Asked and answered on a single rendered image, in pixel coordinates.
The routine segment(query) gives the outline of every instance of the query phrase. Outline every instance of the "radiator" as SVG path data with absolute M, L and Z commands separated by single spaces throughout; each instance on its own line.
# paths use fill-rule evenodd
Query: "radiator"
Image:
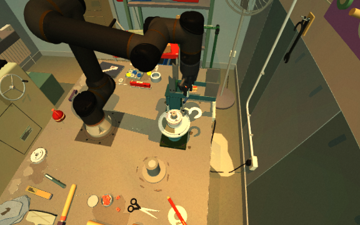
M 14 31 L 14 29 L 10 24 L 7 24 L 2 27 L 0 31 Z M 30 56 L 31 60 L 36 63 L 31 57 L 30 50 L 23 43 L 22 39 L 19 39 L 11 47 L 0 54 L 0 59 L 5 59 L 9 63 L 17 63 L 18 65 L 21 65 L 28 56 Z

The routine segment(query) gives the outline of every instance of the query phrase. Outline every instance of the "tabletop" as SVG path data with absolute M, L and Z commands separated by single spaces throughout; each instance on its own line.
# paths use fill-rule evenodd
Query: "tabletop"
M 134 69 L 130 62 L 110 63 L 125 65 L 115 79 L 117 83 L 128 69 Z M 66 115 L 65 120 L 56 122 L 51 118 L 1 195 L 0 204 L 27 195 L 31 198 L 30 210 L 57 214 L 56 224 L 70 187 L 76 184 L 67 224 L 86 224 L 88 220 L 106 225 L 170 224 L 168 216 L 171 205 L 168 196 L 175 205 L 185 209 L 186 215 L 182 214 L 182 217 L 187 217 L 187 223 L 207 224 L 211 103 L 190 100 L 186 103 L 187 108 L 199 107 L 202 110 L 202 117 L 199 119 L 191 116 L 186 150 L 160 147 L 158 118 L 166 110 L 164 93 L 171 71 L 171 66 L 159 66 L 158 72 L 161 73 L 162 80 L 151 83 L 151 89 L 116 86 L 114 94 L 104 107 L 105 113 L 111 116 L 116 127 L 112 129 L 112 135 L 103 140 L 84 136 L 84 124 L 74 114 L 72 104 L 68 101 L 72 93 L 70 91 L 59 107 Z M 200 70 L 198 81 L 205 81 L 205 72 L 206 70 Z M 147 82 L 148 79 L 145 74 L 141 81 Z M 85 81 L 86 78 L 82 75 L 73 89 L 77 89 L 79 93 L 86 90 Z M 47 150 L 46 159 L 39 164 L 32 164 L 30 154 L 41 147 Z M 158 159 L 162 168 L 166 168 L 165 176 L 160 182 L 152 184 L 143 179 L 142 168 L 147 158 Z M 66 188 L 53 183 L 44 174 L 60 180 L 66 184 Z M 53 194 L 52 199 L 47 200 L 26 192 L 27 186 Z M 93 194 L 99 198 L 104 194 L 120 198 L 114 199 L 109 207 L 99 203 L 91 208 L 87 201 Z M 159 210 L 160 212 L 150 212 L 157 219 L 141 211 L 127 212 L 132 198 L 136 198 L 141 207 Z M 26 220 L 26 216 L 18 224 L 33 224 Z

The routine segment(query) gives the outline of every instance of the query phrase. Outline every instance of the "green pen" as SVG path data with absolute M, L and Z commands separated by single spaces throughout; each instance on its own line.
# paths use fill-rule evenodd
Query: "green pen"
M 51 177 L 50 175 L 45 174 L 45 177 L 52 180 L 55 184 L 61 186 L 62 188 L 66 188 L 66 184 L 62 183 L 61 181 L 58 181 L 57 179 Z

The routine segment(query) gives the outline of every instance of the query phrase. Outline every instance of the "shelving unit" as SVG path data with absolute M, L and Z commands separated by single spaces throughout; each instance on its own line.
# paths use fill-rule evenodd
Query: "shelving unit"
M 199 0 L 199 3 L 191 3 L 191 2 L 167 2 L 164 0 L 154 0 L 154 1 L 130 1 L 123 0 L 124 10 L 126 12 L 127 22 L 129 23 L 129 29 L 133 29 L 133 22 L 130 16 L 129 7 L 137 7 L 139 13 L 139 19 L 141 22 L 141 29 L 143 29 L 143 12 L 141 11 L 142 7 L 150 7 L 150 8 L 178 8 L 178 9 L 206 9 L 208 10 L 207 24 L 206 26 L 212 25 L 212 17 L 213 17 L 213 9 L 215 0 Z M 202 58 L 202 68 L 206 68 L 206 57 L 208 55 L 208 46 L 209 46 L 209 38 L 211 36 L 211 30 L 208 29 L 205 35 L 205 46 L 203 46 L 202 50 L 204 51 Z

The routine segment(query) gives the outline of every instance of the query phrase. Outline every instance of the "floor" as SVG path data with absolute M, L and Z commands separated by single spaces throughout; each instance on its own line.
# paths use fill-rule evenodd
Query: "floor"
M 64 88 L 65 93 L 57 102 L 56 108 L 59 108 L 68 91 L 73 87 L 80 75 L 83 73 L 76 59 L 73 57 L 42 56 L 37 64 L 33 65 L 29 72 L 52 73 L 56 80 Z M 226 70 L 221 69 L 221 82 L 224 81 Z M 236 77 L 234 70 L 229 72 L 229 81 L 227 88 L 234 94 L 236 90 Z M 239 143 L 239 119 L 238 118 L 238 100 L 229 109 L 216 110 L 216 128 L 215 133 L 222 134 L 228 141 L 229 155 L 233 161 L 234 167 L 242 164 L 242 152 Z M 207 223 L 209 225 L 222 225 L 232 222 L 232 224 L 246 224 L 245 221 L 245 197 L 243 190 L 244 184 L 241 176 L 244 174 L 238 169 L 238 172 L 229 177 L 222 177 L 218 173 L 212 172 L 209 180 L 209 202 Z

